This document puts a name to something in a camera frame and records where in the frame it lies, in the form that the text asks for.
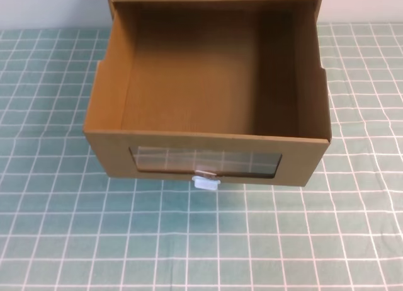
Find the cyan checkered tablecloth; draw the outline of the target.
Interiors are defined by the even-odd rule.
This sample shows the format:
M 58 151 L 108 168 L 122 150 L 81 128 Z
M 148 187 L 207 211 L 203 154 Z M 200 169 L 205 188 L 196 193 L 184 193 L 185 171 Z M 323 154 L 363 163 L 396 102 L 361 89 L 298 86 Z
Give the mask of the cyan checkered tablecloth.
M 1 32 L 2 290 L 401 290 L 402 25 L 322 23 L 333 140 L 303 188 L 109 178 L 107 29 Z

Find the white drawer handle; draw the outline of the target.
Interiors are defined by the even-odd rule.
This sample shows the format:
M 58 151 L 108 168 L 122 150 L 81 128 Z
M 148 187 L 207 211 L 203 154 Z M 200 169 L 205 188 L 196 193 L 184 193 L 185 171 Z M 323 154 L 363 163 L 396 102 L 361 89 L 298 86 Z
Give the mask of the white drawer handle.
M 200 190 L 217 191 L 221 184 L 217 175 L 208 171 L 195 171 L 192 181 L 195 188 Z

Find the cardboard drawer box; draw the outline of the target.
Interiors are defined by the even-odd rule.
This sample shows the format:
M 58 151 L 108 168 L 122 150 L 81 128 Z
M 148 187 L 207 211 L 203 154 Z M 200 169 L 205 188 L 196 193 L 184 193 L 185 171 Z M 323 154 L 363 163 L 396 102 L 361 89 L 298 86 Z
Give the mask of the cardboard drawer box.
M 83 125 L 106 173 L 306 185 L 332 140 L 321 2 L 109 0 Z

